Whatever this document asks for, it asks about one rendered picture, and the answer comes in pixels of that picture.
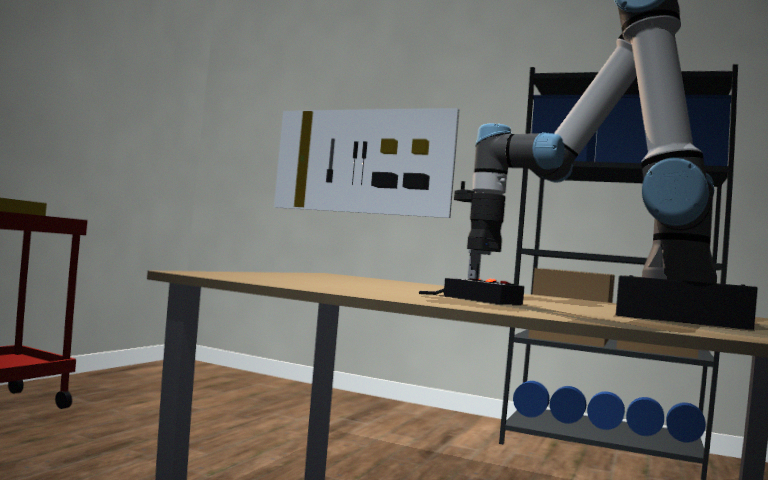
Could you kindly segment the black power strip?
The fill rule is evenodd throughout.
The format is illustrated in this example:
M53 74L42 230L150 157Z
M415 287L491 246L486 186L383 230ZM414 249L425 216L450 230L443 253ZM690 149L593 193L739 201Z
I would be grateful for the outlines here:
M445 278L444 288L438 291L419 291L419 294L437 295L444 292L446 297L457 297L476 301L496 303L498 305L523 305L524 287L507 281L496 282L490 279L453 279Z

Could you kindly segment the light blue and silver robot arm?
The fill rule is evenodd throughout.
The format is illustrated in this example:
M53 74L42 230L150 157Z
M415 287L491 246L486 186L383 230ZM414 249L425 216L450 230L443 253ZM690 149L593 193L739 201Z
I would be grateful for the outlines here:
M557 131L512 134L503 124L480 126L474 173L530 168L545 180L566 180L637 77L648 150L641 161L642 198L655 218L642 277L717 283L710 251L714 186L692 142L675 38L678 0L614 2L622 28L617 48Z

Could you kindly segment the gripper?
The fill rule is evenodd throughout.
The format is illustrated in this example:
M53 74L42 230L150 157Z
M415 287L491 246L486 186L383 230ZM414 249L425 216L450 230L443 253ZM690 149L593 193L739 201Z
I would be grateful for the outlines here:
M481 254L501 252L506 183L507 175L476 172L473 175L473 191L464 190L465 181L461 181L461 190L454 191L454 200L471 203L471 230L467 242L470 253L468 278L479 279Z

